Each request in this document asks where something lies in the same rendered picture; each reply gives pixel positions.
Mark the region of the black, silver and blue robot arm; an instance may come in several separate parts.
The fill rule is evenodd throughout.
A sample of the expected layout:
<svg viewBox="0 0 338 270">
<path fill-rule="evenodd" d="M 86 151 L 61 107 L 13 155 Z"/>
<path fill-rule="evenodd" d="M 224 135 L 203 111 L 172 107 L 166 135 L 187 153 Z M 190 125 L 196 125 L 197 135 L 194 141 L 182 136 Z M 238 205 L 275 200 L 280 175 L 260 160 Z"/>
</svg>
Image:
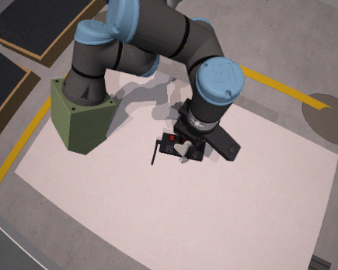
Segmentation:
<svg viewBox="0 0 338 270">
<path fill-rule="evenodd" d="M 176 11 L 181 1 L 109 0 L 106 24 L 79 22 L 71 69 L 62 84 L 65 98 L 79 106 L 97 106 L 106 97 L 106 69 L 148 78 L 161 55 L 186 66 L 193 93 L 191 125 L 214 128 L 239 97 L 245 75 L 225 57 L 209 21 Z M 234 161 L 241 148 L 220 125 L 198 135 L 226 161 Z"/>
</svg>

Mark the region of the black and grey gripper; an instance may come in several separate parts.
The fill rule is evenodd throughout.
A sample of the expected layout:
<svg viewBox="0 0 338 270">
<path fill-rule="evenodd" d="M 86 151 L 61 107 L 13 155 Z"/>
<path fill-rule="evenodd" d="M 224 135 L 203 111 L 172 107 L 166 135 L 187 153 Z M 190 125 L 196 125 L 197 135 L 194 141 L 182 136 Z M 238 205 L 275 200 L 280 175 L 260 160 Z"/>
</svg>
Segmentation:
<svg viewBox="0 0 338 270">
<path fill-rule="evenodd" d="M 188 113 L 190 109 L 190 103 L 191 99 L 186 99 L 186 101 L 183 103 L 183 105 L 179 108 L 178 113 L 181 115 L 179 119 L 176 121 L 176 123 L 173 126 L 173 132 L 182 137 L 183 139 L 189 139 L 192 141 L 185 141 L 183 144 L 174 144 L 174 148 L 176 151 L 178 151 L 182 156 L 183 159 L 181 163 L 188 162 L 190 157 L 193 155 L 194 151 L 197 149 L 197 147 L 200 147 L 201 144 L 204 142 L 204 140 L 198 135 L 199 134 L 207 134 L 213 132 L 219 125 L 220 121 L 217 123 L 217 125 L 210 129 L 210 130 L 199 130 L 191 125 Z M 179 122 L 178 122 L 179 121 Z M 190 149 L 188 150 L 190 146 Z"/>
</svg>

